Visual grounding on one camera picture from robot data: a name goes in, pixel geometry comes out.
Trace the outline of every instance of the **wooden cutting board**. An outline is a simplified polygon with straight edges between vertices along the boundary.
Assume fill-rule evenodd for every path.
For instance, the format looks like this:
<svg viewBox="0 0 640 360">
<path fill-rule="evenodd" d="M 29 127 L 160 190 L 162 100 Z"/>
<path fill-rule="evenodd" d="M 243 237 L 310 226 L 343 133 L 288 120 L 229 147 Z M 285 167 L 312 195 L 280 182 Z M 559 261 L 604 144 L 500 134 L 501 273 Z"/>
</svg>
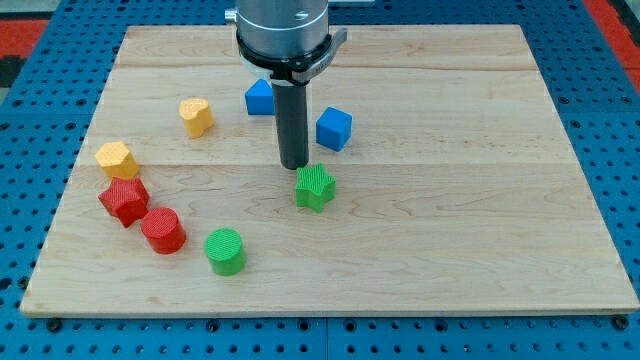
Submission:
<svg viewBox="0 0 640 360">
<path fill-rule="evenodd" d="M 518 26 L 351 27 L 312 81 L 311 163 L 337 179 L 317 214 L 297 208 L 272 117 L 249 117 L 255 78 L 233 28 L 131 27 L 22 302 L 32 317 L 610 314 L 636 294 Z M 217 124 L 187 137 L 178 104 Z M 327 106 L 354 116 L 340 153 L 314 143 Z M 93 154 L 124 141 L 151 207 L 187 231 L 152 252 L 97 195 Z M 203 243 L 233 227 L 232 277 Z"/>
</svg>

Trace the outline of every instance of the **yellow block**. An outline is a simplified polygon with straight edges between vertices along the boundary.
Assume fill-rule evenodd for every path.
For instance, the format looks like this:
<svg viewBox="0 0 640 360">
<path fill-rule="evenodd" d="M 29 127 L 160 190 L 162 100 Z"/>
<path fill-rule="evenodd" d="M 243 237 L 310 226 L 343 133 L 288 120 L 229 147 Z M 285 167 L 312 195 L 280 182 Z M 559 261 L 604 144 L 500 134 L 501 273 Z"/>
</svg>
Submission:
<svg viewBox="0 0 640 360">
<path fill-rule="evenodd" d="M 140 170 L 133 154 L 122 141 L 102 145 L 94 156 L 109 178 L 129 180 Z"/>
<path fill-rule="evenodd" d="M 214 124 L 209 102 L 205 99 L 193 98 L 181 101 L 180 117 L 187 135 L 192 139 L 202 136 L 204 131 Z"/>
</svg>

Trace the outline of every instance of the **blue cube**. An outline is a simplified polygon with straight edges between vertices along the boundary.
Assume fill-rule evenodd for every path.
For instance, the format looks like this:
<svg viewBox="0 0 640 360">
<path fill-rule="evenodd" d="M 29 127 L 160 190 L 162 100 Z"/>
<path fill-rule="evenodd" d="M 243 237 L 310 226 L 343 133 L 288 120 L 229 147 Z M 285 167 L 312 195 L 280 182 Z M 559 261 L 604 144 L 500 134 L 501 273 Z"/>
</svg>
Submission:
<svg viewBox="0 0 640 360">
<path fill-rule="evenodd" d="M 333 151 L 340 151 L 351 137 L 352 117 L 328 107 L 316 122 L 316 142 Z"/>
<path fill-rule="evenodd" d="M 273 106 L 273 90 L 266 80 L 256 81 L 247 92 L 244 93 L 249 115 L 275 115 Z"/>
</svg>

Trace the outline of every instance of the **3d printed block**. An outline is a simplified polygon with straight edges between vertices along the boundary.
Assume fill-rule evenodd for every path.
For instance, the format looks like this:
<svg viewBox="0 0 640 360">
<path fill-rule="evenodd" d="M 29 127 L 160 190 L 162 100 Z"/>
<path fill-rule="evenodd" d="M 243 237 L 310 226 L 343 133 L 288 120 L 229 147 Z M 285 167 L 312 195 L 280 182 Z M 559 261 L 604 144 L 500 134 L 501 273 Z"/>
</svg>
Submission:
<svg viewBox="0 0 640 360">
<path fill-rule="evenodd" d="M 192 139 L 202 136 L 204 131 L 214 124 L 209 102 L 205 99 L 183 100 L 180 102 L 179 112 L 187 135 Z"/>
<path fill-rule="evenodd" d="M 266 80 L 256 81 L 247 92 L 244 93 L 249 115 L 275 115 L 273 106 L 273 90 Z"/>
<path fill-rule="evenodd" d="M 324 204 L 336 194 L 336 179 L 327 174 L 322 164 L 308 168 L 298 168 L 296 185 L 296 205 L 310 207 L 322 212 Z"/>
<path fill-rule="evenodd" d="M 340 151 L 351 137 L 352 117 L 338 109 L 328 107 L 316 122 L 316 142 L 334 151 Z"/>
<path fill-rule="evenodd" d="M 138 178 L 122 180 L 114 177 L 109 188 L 98 195 L 98 199 L 107 212 L 117 217 L 124 227 L 142 219 L 148 211 L 149 193 Z"/>
<path fill-rule="evenodd" d="M 102 145 L 94 157 L 110 178 L 128 180 L 136 176 L 140 170 L 133 154 L 122 141 Z"/>
<path fill-rule="evenodd" d="M 221 228 L 209 234 L 204 243 L 204 252 L 211 269 L 222 276 L 238 273 L 247 262 L 240 234 L 229 228 Z"/>
<path fill-rule="evenodd" d="M 153 251 L 158 254 L 171 254 L 182 247 L 187 240 L 180 219 L 169 208 L 156 208 L 142 218 L 142 233 L 149 241 Z"/>
</svg>

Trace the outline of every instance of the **red cylinder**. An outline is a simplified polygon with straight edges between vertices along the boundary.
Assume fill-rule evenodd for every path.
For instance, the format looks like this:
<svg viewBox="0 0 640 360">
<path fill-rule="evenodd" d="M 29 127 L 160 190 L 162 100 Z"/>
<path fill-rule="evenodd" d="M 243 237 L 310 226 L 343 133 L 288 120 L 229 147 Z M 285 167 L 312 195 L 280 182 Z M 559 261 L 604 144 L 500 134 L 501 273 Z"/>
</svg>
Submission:
<svg viewBox="0 0 640 360">
<path fill-rule="evenodd" d="M 157 208 L 142 218 L 142 233 L 151 248 L 158 254 L 171 254 L 178 251 L 187 239 L 175 211 L 169 208 Z"/>
</svg>

